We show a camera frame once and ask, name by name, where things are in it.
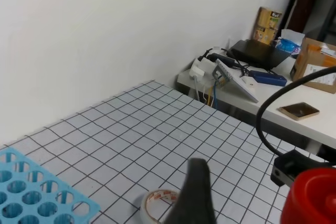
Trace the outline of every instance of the white wall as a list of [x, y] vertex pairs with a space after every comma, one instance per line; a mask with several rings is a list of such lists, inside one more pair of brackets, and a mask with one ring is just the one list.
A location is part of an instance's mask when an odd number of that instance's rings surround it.
[[0, 0], [0, 142], [139, 82], [171, 84], [288, 0]]

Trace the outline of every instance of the cardboard box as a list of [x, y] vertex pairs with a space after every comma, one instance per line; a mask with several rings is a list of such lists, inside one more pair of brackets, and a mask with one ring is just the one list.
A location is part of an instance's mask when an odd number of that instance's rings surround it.
[[[336, 46], [305, 38], [301, 52], [290, 72], [293, 81], [324, 68], [336, 66]], [[306, 86], [336, 93], [336, 73], [320, 77], [305, 84]]]
[[281, 16], [281, 12], [261, 7], [258, 15], [258, 26], [276, 29]]
[[269, 45], [274, 39], [276, 33], [277, 30], [274, 30], [272, 28], [257, 26], [254, 32], [253, 39]]

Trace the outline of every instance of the blue cable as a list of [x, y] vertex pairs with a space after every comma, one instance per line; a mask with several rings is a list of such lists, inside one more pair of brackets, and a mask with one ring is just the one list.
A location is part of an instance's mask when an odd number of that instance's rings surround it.
[[215, 109], [217, 109], [216, 84], [217, 84], [217, 81], [215, 81], [215, 84], [214, 84], [214, 103], [215, 103]]

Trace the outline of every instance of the black object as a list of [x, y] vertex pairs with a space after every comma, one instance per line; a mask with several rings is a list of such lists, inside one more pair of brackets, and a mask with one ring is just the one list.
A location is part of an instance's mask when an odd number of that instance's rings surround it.
[[317, 162], [310, 160], [303, 154], [297, 151], [291, 151], [289, 153], [281, 153], [277, 149], [275, 149], [265, 138], [263, 131], [261, 129], [261, 118], [265, 110], [268, 106], [270, 106], [275, 100], [277, 100], [280, 96], [287, 93], [288, 91], [305, 84], [306, 82], [312, 81], [321, 76], [326, 76], [331, 73], [336, 73], [336, 66], [330, 67], [326, 69], [322, 69], [315, 73], [311, 73], [297, 81], [292, 82], [291, 84], [283, 87], [273, 95], [271, 95], [260, 107], [256, 115], [256, 130], [260, 140], [265, 144], [265, 146], [274, 154], [279, 157], [276, 158], [276, 162], [274, 162], [271, 179], [278, 186], [282, 186], [283, 184], [287, 184], [288, 186], [295, 180], [295, 178], [303, 171], [317, 168], [317, 167], [330, 167], [336, 165], [336, 162]]
[[326, 19], [323, 22], [321, 30], [317, 36], [318, 41], [324, 41], [328, 34], [336, 36], [336, 23], [334, 19], [336, 16], [336, 0], [332, 3]]
[[250, 66], [271, 70], [278, 66], [289, 53], [271, 47], [257, 40], [240, 40], [230, 48], [236, 60], [248, 63]]
[[277, 186], [283, 186], [284, 184], [291, 186], [300, 173], [319, 167], [326, 167], [326, 165], [292, 150], [274, 160], [271, 180]]
[[210, 171], [206, 161], [191, 158], [188, 172], [178, 200], [165, 224], [215, 224], [211, 200]]
[[237, 64], [234, 59], [228, 58], [223, 55], [216, 54], [216, 53], [210, 54], [206, 58], [212, 62], [216, 62], [216, 60], [219, 59], [222, 63], [227, 65], [229, 68], [232, 68], [232, 67], [239, 68], [240, 67], [240, 65]]
[[289, 18], [289, 15], [292, 12], [292, 9], [294, 7], [295, 1], [296, 0], [289, 0], [286, 11], [285, 11], [284, 15], [282, 16], [281, 22], [279, 24], [277, 34], [275, 35], [275, 39], [277, 39], [280, 36], [281, 30], [285, 28], [285, 26], [287, 24], [287, 21], [288, 21], [288, 18]]

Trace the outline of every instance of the white plug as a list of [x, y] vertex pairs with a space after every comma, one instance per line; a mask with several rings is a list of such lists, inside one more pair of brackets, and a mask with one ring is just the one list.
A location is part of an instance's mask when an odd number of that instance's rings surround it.
[[189, 75], [191, 78], [196, 77], [196, 81], [201, 81], [204, 76], [204, 71], [197, 66], [192, 66], [189, 71]]

